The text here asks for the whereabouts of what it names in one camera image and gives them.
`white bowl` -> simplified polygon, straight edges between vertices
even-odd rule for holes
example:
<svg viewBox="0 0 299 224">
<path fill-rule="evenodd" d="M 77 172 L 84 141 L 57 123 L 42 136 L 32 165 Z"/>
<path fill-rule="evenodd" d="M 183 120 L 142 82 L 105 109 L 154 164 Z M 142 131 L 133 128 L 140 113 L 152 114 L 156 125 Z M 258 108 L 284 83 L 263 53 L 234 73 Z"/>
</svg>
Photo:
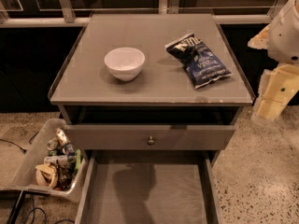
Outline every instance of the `white bowl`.
<svg viewBox="0 0 299 224">
<path fill-rule="evenodd" d="M 105 64 L 109 72 L 116 78 L 129 81 L 140 73 L 145 56 L 139 49 L 113 49 L 105 56 Z"/>
</svg>

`clutter in bin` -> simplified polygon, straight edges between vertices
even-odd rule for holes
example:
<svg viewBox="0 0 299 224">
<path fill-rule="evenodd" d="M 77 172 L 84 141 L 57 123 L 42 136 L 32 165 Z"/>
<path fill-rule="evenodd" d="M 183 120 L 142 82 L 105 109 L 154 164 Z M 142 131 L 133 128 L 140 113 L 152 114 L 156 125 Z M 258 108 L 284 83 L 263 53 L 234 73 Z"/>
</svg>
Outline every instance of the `clutter in bin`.
<svg viewBox="0 0 299 224">
<path fill-rule="evenodd" d="M 46 144 L 48 157 L 36 166 L 36 182 L 39 186 L 55 190 L 69 189 L 81 164 L 81 152 L 75 150 L 63 129 L 57 128 L 55 137 Z"/>
</svg>

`open drawer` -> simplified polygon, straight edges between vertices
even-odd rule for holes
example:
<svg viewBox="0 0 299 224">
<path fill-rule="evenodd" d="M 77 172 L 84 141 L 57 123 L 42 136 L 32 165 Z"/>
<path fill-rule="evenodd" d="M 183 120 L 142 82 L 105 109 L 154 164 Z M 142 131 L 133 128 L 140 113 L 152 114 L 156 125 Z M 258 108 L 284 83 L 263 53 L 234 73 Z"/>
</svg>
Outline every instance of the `open drawer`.
<svg viewBox="0 0 299 224">
<path fill-rule="evenodd" d="M 199 151 L 94 151 L 76 223 L 221 223 Z"/>
</svg>

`black chip bag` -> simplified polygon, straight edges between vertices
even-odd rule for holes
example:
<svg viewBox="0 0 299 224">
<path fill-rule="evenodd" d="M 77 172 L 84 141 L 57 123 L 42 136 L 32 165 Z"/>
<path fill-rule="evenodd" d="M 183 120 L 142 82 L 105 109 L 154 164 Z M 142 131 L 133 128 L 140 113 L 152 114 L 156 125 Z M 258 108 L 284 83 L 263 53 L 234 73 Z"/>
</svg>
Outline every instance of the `black chip bag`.
<svg viewBox="0 0 299 224">
<path fill-rule="evenodd" d="M 213 51 L 201 39 L 194 37 L 194 34 L 185 35 L 165 48 L 183 64 L 196 89 L 232 74 Z"/>
</svg>

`tabletop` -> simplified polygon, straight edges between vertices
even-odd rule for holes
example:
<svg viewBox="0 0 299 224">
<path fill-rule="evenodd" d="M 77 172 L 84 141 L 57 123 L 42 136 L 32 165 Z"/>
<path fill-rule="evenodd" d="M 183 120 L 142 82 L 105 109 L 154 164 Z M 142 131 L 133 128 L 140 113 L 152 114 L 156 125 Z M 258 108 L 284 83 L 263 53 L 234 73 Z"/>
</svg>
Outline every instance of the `tabletop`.
<svg viewBox="0 0 299 224">
<path fill-rule="evenodd" d="M 195 89 L 182 64 L 164 46 L 183 35 L 202 39 L 233 73 Z M 132 81 L 114 78 L 104 58 L 121 47 L 146 57 Z M 93 14 L 50 97 L 54 105 L 251 105 L 238 64 L 210 14 Z"/>
</svg>

